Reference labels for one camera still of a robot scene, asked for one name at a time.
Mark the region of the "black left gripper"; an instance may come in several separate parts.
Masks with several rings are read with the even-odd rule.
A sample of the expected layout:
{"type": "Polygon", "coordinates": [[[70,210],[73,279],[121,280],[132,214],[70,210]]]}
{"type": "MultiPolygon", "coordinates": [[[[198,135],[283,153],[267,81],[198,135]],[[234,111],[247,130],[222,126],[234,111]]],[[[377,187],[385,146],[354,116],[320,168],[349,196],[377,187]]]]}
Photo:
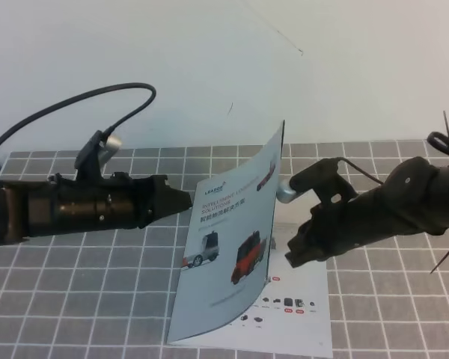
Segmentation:
{"type": "Polygon", "coordinates": [[[109,178],[63,179],[58,226],[62,230],[144,228],[191,206],[190,194],[171,187],[166,175],[133,179],[117,172],[109,178]]]}

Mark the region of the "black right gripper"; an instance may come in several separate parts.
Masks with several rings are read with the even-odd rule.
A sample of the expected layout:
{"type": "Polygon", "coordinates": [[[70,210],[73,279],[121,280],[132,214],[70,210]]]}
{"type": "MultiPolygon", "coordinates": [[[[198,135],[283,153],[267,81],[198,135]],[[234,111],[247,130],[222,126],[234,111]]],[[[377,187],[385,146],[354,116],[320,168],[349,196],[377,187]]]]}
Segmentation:
{"type": "Polygon", "coordinates": [[[302,224],[296,235],[287,243],[289,251],[285,254],[292,268],[313,261],[325,262],[331,257],[340,256],[359,248],[357,241],[346,239],[340,231],[338,211],[355,200],[339,200],[337,203],[320,201],[311,207],[311,218],[302,224]]]}

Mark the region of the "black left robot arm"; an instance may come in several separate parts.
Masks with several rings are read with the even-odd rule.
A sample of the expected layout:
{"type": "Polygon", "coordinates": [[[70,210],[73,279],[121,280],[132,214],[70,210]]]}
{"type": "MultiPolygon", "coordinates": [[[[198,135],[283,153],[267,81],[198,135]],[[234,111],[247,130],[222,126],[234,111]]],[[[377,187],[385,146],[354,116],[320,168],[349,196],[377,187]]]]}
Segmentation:
{"type": "Polygon", "coordinates": [[[34,237],[144,228],[191,207],[189,193],[170,187],[166,175],[0,180],[0,246],[34,237]]]}

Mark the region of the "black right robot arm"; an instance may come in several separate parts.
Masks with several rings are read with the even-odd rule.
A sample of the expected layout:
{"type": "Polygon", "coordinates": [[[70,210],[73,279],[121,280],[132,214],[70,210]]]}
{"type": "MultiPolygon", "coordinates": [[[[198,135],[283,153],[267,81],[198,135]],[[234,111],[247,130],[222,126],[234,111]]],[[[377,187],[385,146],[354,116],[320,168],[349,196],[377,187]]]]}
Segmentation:
{"type": "Polygon", "coordinates": [[[358,194],[338,174],[339,161],[320,160],[289,181],[293,197],[312,190],[320,199],[311,219],[287,243],[285,257],[292,267],[394,236],[440,236],[449,229],[449,165],[438,168],[414,157],[379,186],[358,194]]]}

